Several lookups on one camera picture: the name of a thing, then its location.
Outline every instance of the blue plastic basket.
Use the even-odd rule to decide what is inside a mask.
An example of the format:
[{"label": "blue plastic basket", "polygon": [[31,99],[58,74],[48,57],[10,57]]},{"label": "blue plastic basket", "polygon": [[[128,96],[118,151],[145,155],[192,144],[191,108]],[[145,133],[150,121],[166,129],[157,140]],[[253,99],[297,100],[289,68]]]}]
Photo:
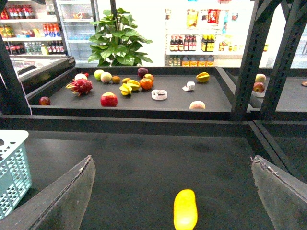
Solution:
[{"label": "blue plastic basket", "polygon": [[0,219],[14,210],[32,185],[24,147],[28,136],[27,131],[0,130]]}]

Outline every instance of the refrigerator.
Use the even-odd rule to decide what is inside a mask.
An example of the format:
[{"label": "refrigerator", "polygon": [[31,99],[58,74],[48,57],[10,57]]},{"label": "refrigerator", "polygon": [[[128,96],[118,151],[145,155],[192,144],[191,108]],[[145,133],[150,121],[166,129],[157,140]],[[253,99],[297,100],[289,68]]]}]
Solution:
[{"label": "refrigerator", "polygon": [[69,56],[74,56],[77,67],[96,67],[97,62],[88,63],[92,50],[90,36],[95,27],[90,24],[99,20],[98,6],[95,0],[53,0],[59,12],[59,18],[65,37]]}]

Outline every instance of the orange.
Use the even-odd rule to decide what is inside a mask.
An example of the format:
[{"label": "orange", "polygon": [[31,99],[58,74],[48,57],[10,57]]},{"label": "orange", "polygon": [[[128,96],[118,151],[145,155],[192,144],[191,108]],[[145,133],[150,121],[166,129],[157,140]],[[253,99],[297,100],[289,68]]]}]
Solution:
[{"label": "orange", "polygon": [[153,81],[147,78],[142,78],[140,80],[140,86],[144,90],[150,90],[153,86]]}]

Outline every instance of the dragon fruit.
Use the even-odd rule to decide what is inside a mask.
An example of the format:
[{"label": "dragon fruit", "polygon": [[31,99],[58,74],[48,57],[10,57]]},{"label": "dragon fruit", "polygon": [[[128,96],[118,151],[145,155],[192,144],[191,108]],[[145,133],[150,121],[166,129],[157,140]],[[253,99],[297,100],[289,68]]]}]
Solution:
[{"label": "dragon fruit", "polygon": [[92,88],[92,82],[87,79],[78,79],[72,80],[73,82],[68,84],[65,88],[70,89],[73,93],[78,93],[80,96],[81,94],[87,94]]}]

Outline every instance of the potted plant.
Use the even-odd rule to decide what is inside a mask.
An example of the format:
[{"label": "potted plant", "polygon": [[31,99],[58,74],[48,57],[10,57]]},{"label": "potted plant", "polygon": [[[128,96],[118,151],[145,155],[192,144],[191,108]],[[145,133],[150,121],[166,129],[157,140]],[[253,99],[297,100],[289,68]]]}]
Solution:
[{"label": "potted plant", "polygon": [[152,43],[145,39],[135,29],[138,27],[130,14],[122,8],[117,9],[117,18],[110,10],[104,10],[105,17],[100,21],[92,22],[97,26],[95,35],[90,41],[96,45],[90,45],[92,54],[88,62],[99,60],[98,66],[138,66],[142,61],[153,62],[147,54],[137,52],[142,43]]}]

